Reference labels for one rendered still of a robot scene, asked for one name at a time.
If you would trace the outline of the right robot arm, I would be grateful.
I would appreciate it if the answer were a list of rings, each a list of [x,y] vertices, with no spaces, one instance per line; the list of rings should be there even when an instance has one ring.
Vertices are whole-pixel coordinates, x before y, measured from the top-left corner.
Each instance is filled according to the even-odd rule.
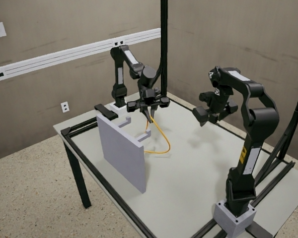
[[[156,76],[156,70],[149,65],[143,65],[141,62],[137,61],[128,45],[120,45],[118,47],[113,47],[110,50],[111,57],[115,61],[115,84],[111,92],[112,97],[115,99],[113,105],[121,108],[126,105],[125,96],[127,96],[127,88],[124,85],[124,75],[123,75],[123,62],[125,61],[130,67],[130,77],[137,81],[138,89],[144,87],[151,88],[151,84]],[[144,69],[144,70],[143,70]],[[143,71],[143,72],[142,72]],[[142,101],[145,98],[154,98],[156,95],[160,95],[159,87],[154,88],[155,90],[142,90]]]

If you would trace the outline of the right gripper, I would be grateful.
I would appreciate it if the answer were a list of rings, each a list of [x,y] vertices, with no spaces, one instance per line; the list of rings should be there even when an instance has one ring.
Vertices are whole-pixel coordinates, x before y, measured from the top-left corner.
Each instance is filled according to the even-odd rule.
[[[146,98],[145,100],[142,101],[142,97],[141,97],[142,90],[149,90],[149,89],[151,89],[151,88],[144,87],[139,90],[141,103],[136,104],[136,101],[127,102],[127,112],[128,113],[134,112],[136,110],[136,108],[139,108],[140,113],[143,113],[146,116],[146,118],[148,119],[148,121],[151,123],[149,112],[148,112],[148,107],[151,107],[150,114],[151,114],[151,117],[154,118],[154,112],[157,110],[158,105],[161,108],[167,108],[170,104],[170,99],[168,97],[162,97],[162,98],[160,98],[159,101],[154,101],[154,98]]]

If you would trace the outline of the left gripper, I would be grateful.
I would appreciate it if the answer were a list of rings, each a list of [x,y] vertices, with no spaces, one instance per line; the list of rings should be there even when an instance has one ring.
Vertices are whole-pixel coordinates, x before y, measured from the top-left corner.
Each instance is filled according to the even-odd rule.
[[[209,115],[220,113],[218,121],[221,121],[236,112],[238,109],[238,105],[232,100],[232,98],[229,98],[229,101],[219,101],[213,94],[210,97],[212,100],[209,109],[205,110],[203,106],[200,106],[193,108],[192,110],[192,114],[197,121],[200,122],[201,127],[203,127],[208,121]]]

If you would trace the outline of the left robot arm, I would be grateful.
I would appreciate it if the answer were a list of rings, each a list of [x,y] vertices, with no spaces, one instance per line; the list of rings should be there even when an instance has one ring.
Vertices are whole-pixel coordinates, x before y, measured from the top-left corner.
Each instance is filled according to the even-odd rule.
[[[216,73],[215,73],[216,72]],[[279,124],[279,113],[273,99],[266,93],[263,84],[240,74],[236,67],[215,66],[209,72],[215,91],[200,93],[199,100],[211,103],[211,94],[219,101],[227,101],[233,89],[243,95],[241,114],[247,132],[237,167],[229,169],[226,180],[226,203],[224,207],[236,218],[249,210],[250,200],[255,200],[255,179],[252,175],[264,140],[272,135]],[[258,98],[266,108],[249,109],[249,98]]]

